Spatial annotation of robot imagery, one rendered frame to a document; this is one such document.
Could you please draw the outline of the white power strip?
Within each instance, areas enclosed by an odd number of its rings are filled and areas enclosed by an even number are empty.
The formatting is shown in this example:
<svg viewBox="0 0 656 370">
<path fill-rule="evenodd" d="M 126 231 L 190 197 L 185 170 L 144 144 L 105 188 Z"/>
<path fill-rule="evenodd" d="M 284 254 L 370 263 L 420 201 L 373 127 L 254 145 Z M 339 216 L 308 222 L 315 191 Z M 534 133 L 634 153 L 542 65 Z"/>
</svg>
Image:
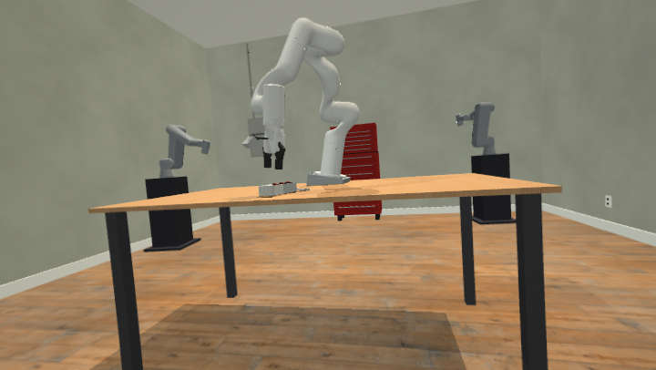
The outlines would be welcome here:
<svg viewBox="0 0 656 370">
<path fill-rule="evenodd" d="M 270 185 L 263 185 L 259 187 L 259 196 L 275 196 L 283 193 L 294 192 L 297 190 L 311 190 L 311 189 L 299 189 L 297 188 L 296 182 L 280 182 L 273 183 Z"/>
</svg>

